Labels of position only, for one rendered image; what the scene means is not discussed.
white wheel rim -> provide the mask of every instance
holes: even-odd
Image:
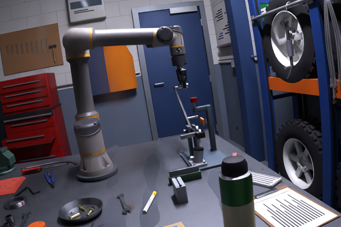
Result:
[[[304,48],[304,38],[301,29],[301,25],[295,15],[288,11],[290,17],[286,11],[281,11],[276,14],[271,25],[271,45],[275,53],[276,58],[283,66],[290,66],[290,59],[286,50],[286,34],[283,20],[289,21],[289,27],[294,27],[296,33],[290,32],[290,39],[293,40],[294,48],[294,66],[301,60]]]
[[[283,148],[283,162],[290,180],[301,189],[308,189],[314,180],[314,164],[308,149],[291,138]]]

robotic arm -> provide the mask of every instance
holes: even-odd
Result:
[[[93,104],[88,60],[91,49],[99,46],[146,45],[170,47],[172,64],[176,66],[178,88],[187,89],[187,64],[180,26],[139,29],[72,28],[63,36],[66,60],[70,63],[77,114],[74,132],[80,152],[77,174],[82,181],[108,178],[117,172],[105,150],[98,112]]]

drawer handle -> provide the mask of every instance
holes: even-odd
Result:
[[[162,87],[165,83],[154,83],[154,87]]]
[[[5,98],[16,97],[16,96],[21,96],[21,95],[26,95],[26,94],[31,94],[31,93],[41,92],[41,91],[42,90],[35,90],[35,91],[30,91],[30,92],[25,92],[25,93],[20,93],[20,94],[14,94],[14,95],[5,96]]]
[[[41,99],[41,100],[35,100],[35,101],[30,101],[30,102],[15,104],[15,105],[9,105],[9,106],[6,106],[6,107],[22,106],[22,105],[27,105],[27,104],[37,103],[37,102],[43,102],[43,101],[44,101],[44,99]]]
[[[38,160],[38,159],[49,159],[49,158],[54,158],[56,157],[55,155],[50,155],[50,156],[45,156],[45,157],[39,157],[39,158],[32,158],[32,159],[26,159],[26,160],[21,160],[20,162],[25,162],[25,161],[34,161],[34,160]]]
[[[23,121],[27,119],[33,119],[33,118],[38,118],[38,117],[44,117],[44,116],[49,116],[52,115],[52,113],[43,113],[43,114],[38,114],[38,115],[33,115],[29,117],[22,117],[22,118],[17,118],[17,119],[12,119],[12,120],[6,120],[4,123],[9,123],[9,122],[14,122],[14,121]]]
[[[44,136],[45,135],[39,135],[39,136],[34,136],[34,137],[24,137],[22,139],[13,139],[13,140],[6,141],[6,143],[16,142],[16,141],[23,141],[23,140],[28,140],[28,139],[38,138],[38,137],[44,137]]]
[[[37,81],[32,81],[32,82],[26,82],[26,83],[18,83],[18,84],[14,84],[14,85],[8,85],[8,86],[4,86],[2,87],[3,89],[4,88],[11,88],[11,87],[15,87],[15,86],[20,86],[20,85],[25,85],[25,84],[31,84],[31,83],[38,83],[40,82],[40,80],[37,80]]]
[[[16,124],[16,125],[11,125],[11,128],[13,127],[19,127],[19,126],[24,126],[24,125],[29,125],[29,124],[34,124],[34,123],[40,123],[40,122],[46,122],[46,120],[41,120],[41,121],[31,121],[31,122],[25,122],[25,123],[20,123],[20,124]]]

screwdriver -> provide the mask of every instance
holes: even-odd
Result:
[[[22,169],[21,172],[23,175],[27,175],[27,174],[33,174],[33,173],[38,173],[40,171],[42,171],[45,168],[53,168],[53,167],[57,167],[57,166],[62,166],[62,165],[66,165],[68,163],[63,163],[63,164],[59,164],[59,165],[54,165],[54,166],[48,166],[48,167],[41,167],[41,166],[37,166],[34,168],[29,168],[29,169]]]

red tool chest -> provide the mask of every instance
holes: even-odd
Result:
[[[0,82],[0,99],[16,163],[71,155],[53,73]]]

